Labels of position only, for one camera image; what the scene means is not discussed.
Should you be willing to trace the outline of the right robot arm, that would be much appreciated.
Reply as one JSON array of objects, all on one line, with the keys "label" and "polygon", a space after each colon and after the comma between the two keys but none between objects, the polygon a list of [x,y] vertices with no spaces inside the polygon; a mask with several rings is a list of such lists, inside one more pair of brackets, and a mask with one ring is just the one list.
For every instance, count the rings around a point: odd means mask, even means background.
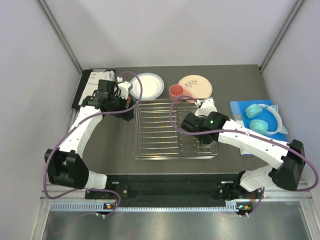
[{"label": "right robot arm", "polygon": [[302,160],[305,155],[304,145],[301,141],[294,139],[288,143],[268,138],[215,111],[207,117],[188,113],[181,128],[193,133],[203,144],[208,145],[214,141],[228,144],[267,163],[264,167],[239,173],[233,185],[237,197],[245,198],[257,189],[270,186],[288,191],[297,190],[305,167]]}]

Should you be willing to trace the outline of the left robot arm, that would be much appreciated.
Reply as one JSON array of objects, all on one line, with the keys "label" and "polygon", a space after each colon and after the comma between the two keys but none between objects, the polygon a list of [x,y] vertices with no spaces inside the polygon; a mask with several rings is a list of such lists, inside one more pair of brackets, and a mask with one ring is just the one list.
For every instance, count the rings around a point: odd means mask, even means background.
[{"label": "left robot arm", "polygon": [[129,96],[131,89],[132,84],[121,77],[98,81],[97,89],[83,99],[66,139],[55,150],[48,149],[45,153],[46,181],[73,189],[96,189],[105,199],[113,194],[114,187],[107,182],[108,177],[90,171],[83,161],[83,153],[94,129],[104,118],[103,113],[125,121],[133,119],[135,101]]}]

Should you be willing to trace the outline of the white blue-rimmed plate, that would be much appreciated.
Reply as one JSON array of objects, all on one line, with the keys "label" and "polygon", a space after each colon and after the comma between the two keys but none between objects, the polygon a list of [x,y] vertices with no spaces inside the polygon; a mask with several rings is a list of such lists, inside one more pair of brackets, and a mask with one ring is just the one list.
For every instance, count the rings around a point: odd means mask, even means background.
[{"label": "white blue-rimmed plate", "polygon": [[[155,100],[164,91],[164,80],[155,73],[145,72],[137,75],[142,83],[142,101]],[[132,89],[130,94],[135,99],[138,99],[141,94],[141,86],[136,77],[130,81]]]}]

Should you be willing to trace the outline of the pink floral plate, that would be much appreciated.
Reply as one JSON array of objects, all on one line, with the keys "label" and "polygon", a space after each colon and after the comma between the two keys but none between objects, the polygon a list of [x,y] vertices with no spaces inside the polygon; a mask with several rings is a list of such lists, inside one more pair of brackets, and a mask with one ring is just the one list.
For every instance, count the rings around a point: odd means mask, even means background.
[{"label": "pink floral plate", "polygon": [[178,85],[184,88],[186,96],[195,99],[207,99],[212,96],[213,87],[210,81],[201,75],[187,75],[179,80]]}]

